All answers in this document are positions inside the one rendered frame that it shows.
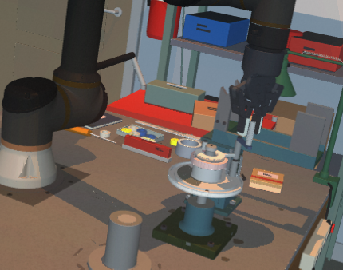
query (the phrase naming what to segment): notebook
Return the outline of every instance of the notebook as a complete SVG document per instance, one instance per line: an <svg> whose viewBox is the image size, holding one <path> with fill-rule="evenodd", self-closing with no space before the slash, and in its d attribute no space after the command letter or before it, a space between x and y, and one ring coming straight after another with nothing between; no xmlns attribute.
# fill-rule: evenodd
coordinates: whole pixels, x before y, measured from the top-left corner
<svg viewBox="0 0 343 270"><path fill-rule="evenodd" d="M86 125L85 128L86 129L99 129L101 127L107 126L107 125L114 125L116 123L120 123L122 122L122 119L115 117L114 115L111 114L105 114L101 117L101 119L99 119L98 121Z"/></svg>

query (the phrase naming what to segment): robotic arm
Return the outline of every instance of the robotic arm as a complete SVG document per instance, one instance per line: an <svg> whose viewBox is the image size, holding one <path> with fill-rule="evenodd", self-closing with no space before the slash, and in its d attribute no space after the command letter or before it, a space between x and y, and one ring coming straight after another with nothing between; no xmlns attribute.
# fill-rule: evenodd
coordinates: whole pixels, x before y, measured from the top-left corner
<svg viewBox="0 0 343 270"><path fill-rule="evenodd" d="M231 6L251 11L242 59L241 83L230 86L231 110L239 115L238 133L246 135L250 117L258 134L262 118L274 110L283 86L280 75L296 0L164 0L175 6Z"/></svg>

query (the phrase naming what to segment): blue wall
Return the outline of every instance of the blue wall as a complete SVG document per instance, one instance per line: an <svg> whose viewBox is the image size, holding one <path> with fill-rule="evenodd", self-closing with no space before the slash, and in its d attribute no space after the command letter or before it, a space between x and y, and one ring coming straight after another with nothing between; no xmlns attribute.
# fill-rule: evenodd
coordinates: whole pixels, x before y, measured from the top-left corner
<svg viewBox="0 0 343 270"><path fill-rule="evenodd" d="M198 7L185 8L185 14L197 12ZM243 18L250 18L250 11L239 10L231 7L214 6L209 7L209 11L230 14ZM142 70L144 79L147 83L156 79L159 64L161 41L148 38L146 35L148 23L149 7L145 6L144 21L140 37L140 51L138 62ZM179 36L181 35L181 23L179 27ZM308 14L294 13L291 29L300 31L313 31L320 34L328 34L343 38L343 22L329 18L317 17ZM187 79L187 69L189 66L190 50L183 50L183 84ZM207 92L211 96L219 96L220 87L228 89L235 80L240 80L243 75L241 62L212 56L209 54L200 54L198 74L195 87ZM171 60L168 72L168 81L180 84L180 65L181 49L172 47ZM340 99L342 85L336 85L330 82L319 81L312 78L290 74L291 81L297 92L295 97L281 97L280 100L293 102L299 105L307 105L307 102L313 102L320 105L335 108ZM139 81L135 80L134 91L140 88ZM343 154L343 118L335 144L335 153Z"/></svg>

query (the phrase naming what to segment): red mat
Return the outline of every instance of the red mat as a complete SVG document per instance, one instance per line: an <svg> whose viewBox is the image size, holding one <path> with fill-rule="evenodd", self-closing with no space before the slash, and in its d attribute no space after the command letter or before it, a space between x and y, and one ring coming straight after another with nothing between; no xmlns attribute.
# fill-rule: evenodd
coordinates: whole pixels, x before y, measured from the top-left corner
<svg viewBox="0 0 343 270"><path fill-rule="evenodd" d="M145 90L139 90L109 104L107 110L197 137L202 137L209 133L209 131L191 127L192 114L147 104L144 103L144 98Z"/></svg>

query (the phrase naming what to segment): orange and white box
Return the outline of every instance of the orange and white box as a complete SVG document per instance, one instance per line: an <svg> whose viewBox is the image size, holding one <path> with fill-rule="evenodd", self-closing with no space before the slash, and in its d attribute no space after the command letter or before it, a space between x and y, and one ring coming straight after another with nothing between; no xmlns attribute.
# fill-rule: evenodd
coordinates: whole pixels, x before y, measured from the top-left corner
<svg viewBox="0 0 343 270"><path fill-rule="evenodd" d="M254 168L249 186L251 188L266 190L272 193L281 193L283 184L283 174Z"/></svg>

